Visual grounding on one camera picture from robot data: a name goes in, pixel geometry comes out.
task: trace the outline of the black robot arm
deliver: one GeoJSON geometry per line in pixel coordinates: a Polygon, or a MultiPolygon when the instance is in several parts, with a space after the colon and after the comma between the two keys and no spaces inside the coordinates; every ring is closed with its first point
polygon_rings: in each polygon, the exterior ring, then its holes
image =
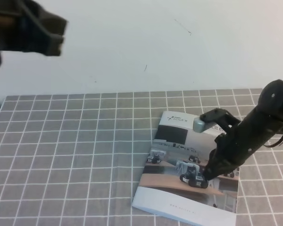
{"type": "Polygon", "coordinates": [[[216,137],[216,149],[211,151],[203,171],[204,178],[211,180],[244,164],[275,134],[283,135],[283,81],[269,83],[262,90],[258,105],[242,121],[218,108],[202,114],[200,120],[209,126],[218,124],[226,132],[216,137]]]}

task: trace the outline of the gray checkered mat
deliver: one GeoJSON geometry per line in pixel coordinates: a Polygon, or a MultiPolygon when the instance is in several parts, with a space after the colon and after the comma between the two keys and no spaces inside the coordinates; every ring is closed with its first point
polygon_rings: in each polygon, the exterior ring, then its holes
{"type": "MultiPolygon", "coordinates": [[[[0,226],[183,226],[131,208],[165,110],[245,116],[260,89],[7,97],[0,226]]],[[[241,169],[238,226],[283,226],[283,145],[241,169]]]]}

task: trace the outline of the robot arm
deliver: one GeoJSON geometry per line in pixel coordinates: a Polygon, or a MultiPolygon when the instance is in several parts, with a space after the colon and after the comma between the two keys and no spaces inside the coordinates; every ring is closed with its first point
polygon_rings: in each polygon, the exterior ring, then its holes
{"type": "Polygon", "coordinates": [[[203,132],[218,124],[226,133],[216,137],[216,149],[211,151],[203,171],[206,180],[230,173],[264,145],[275,134],[283,141],[283,81],[269,83],[258,100],[258,105],[240,121],[224,109],[214,109],[194,120],[193,130],[203,132]]]}
{"type": "Polygon", "coordinates": [[[33,0],[0,0],[0,51],[60,56],[66,24],[33,0]]]}

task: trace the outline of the blurry black object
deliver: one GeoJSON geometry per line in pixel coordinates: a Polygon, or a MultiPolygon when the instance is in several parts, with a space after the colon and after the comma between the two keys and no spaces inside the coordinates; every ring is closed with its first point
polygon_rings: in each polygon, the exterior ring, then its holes
{"type": "Polygon", "coordinates": [[[60,56],[66,24],[32,0],[0,0],[0,51],[60,56]]]}

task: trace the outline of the magazine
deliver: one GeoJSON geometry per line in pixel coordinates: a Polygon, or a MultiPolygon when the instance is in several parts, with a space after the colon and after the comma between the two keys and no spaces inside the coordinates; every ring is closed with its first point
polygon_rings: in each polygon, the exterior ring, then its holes
{"type": "Polygon", "coordinates": [[[216,125],[196,133],[196,117],[163,113],[132,205],[192,225],[234,226],[239,168],[211,181],[203,178],[223,130],[216,125]]]}

